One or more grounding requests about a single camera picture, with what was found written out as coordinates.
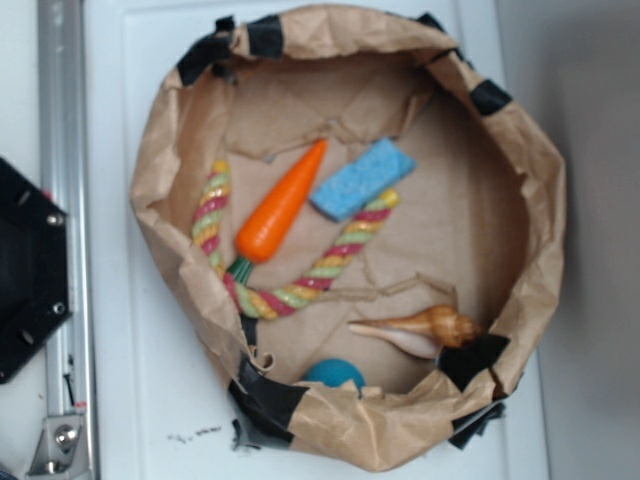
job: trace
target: screw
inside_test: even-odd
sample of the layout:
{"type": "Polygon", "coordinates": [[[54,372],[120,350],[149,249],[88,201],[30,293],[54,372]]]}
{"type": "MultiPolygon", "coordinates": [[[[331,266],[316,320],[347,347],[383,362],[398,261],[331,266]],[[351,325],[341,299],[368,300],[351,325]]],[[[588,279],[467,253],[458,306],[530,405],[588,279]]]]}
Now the screw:
{"type": "Polygon", "coordinates": [[[65,310],[66,310],[66,307],[62,302],[58,302],[53,306],[53,313],[55,313],[56,315],[62,315],[65,312],[65,310]]]}
{"type": "Polygon", "coordinates": [[[58,427],[56,432],[53,434],[53,438],[55,438],[56,443],[64,452],[68,451],[76,440],[78,440],[78,432],[69,425],[62,425],[58,427]]]}
{"type": "Polygon", "coordinates": [[[60,471],[60,462],[57,460],[49,460],[44,464],[44,473],[54,474],[60,471]]]}
{"type": "Polygon", "coordinates": [[[47,223],[52,227],[59,227],[64,223],[64,217],[59,213],[52,213],[47,216],[47,223]]]}

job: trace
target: plastic carrot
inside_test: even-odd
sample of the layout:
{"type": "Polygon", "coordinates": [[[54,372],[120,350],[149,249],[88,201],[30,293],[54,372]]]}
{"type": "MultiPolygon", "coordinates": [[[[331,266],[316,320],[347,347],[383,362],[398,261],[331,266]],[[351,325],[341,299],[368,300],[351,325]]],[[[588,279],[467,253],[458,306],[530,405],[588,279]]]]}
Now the plastic carrot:
{"type": "Polygon", "coordinates": [[[238,282],[246,283],[253,264],[266,262],[280,247],[309,196],[326,149],[327,141],[318,140],[273,187],[238,232],[239,256],[229,267],[229,273],[238,282]]]}

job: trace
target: black tape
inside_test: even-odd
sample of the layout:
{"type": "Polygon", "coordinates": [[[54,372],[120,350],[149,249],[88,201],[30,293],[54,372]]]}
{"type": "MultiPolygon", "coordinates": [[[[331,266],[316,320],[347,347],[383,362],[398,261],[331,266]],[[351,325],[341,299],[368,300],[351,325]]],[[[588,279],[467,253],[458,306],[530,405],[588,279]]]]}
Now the black tape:
{"type": "Polygon", "coordinates": [[[471,345],[445,351],[436,363],[463,392],[478,373],[496,363],[509,342],[508,338],[487,334],[471,345]]]}
{"type": "Polygon", "coordinates": [[[258,345],[258,319],[247,317],[244,313],[240,314],[240,324],[244,335],[247,337],[248,345],[258,345]]]}
{"type": "Polygon", "coordinates": [[[460,450],[464,449],[474,435],[482,436],[489,421],[504,417],[506,408],[502,400],[498,400],[477,412],[454,420],[451,423],[456,433],[449,439],[449,443],[460,450]]]}
{"type": "Polygon", "coordinates": [[[511,95],[502,90],[491,80],[485,80],[474,88],[470,96],[471,101],[478,110],[478,113],[483,117],[493,115],[512,100],[511,95]]]}
{"type": "Polygon", "coordinates": [[[236,406],[236,443],[243,446],[287,448],[293,435],[287,431],[291,417],[308,388],[284,385],[260,375],[247,358],[229,393],[236,406]]]}
{"type": "Polygon", "coordinates": [[[430,13],[425,13],[420,18],[416,18],[416,22],[426,25],[427,27],[436,28],[441,32],[446,33],[440,22],[438,22],[430,13]]]}
{"type": "Polygon", "coordinates": [[[284,36],[280,17],[269,15],[247,24],[249,33],[249,53],[256,57],[281,58],[284,50],[284,36]]]}
{"type": "Polygon", "coordinates": [[[293,435],[274,424],[235,382],[229,385],[229,395],[236,413],[236,447],[289,448],[293,435]]]}
{"type": "Polygon", "coordinates": [[[232,17],[221,18],[216,21],[214,33],[202,37],[191,46],[177,65],[182,85],[193,85],[210,65],[231,58],[231,35],[221,33],[228,33],[234,27],[232,17]]]}
{"type": "Polygon", "coordinates": [[[216,32],[231,32],[236,28],[236,22],[233,17],[224,17],[216,20],[216,32]]]}

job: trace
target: braided rope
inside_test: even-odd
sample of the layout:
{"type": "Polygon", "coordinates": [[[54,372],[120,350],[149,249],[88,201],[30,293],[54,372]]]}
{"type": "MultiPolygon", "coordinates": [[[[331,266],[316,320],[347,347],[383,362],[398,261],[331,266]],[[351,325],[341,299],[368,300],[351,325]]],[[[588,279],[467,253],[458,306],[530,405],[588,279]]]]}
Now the braided rope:
{"type": "Polygon", "coordinates": [[[393,189],[369,202],[349,222],[331,248],[318,259],[310,270],[295,282],[272,290],[254,290],[235,281],[226,272],[220,255],[220,221],[222,210],[229,202],[230,169],[224,160],[214,162],[196,211],[191,236],[209,258],[209,264],[222,278],[238,311],[251,318],[274,320],[291,315],[306,307],[323,291],[331,287],[349,265],[353,255],[360,252],[374,234],[380,230],[391,209],[399,202],[393,189]]]}

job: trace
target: small blue ball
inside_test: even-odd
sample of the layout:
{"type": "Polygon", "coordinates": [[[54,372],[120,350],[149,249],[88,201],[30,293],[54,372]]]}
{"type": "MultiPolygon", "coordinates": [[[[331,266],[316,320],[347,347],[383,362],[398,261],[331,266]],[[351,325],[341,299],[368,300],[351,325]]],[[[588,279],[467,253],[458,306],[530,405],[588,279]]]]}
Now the small blue ball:
{"type": "Polygon", "coordinates": [[[359,389],[366,385],[360,370],[339,358],[330,358],[316,363],[304,376],[304,380],[322,382],[328,387],[339,387],[349,380],[353,380],[359,389]]]}

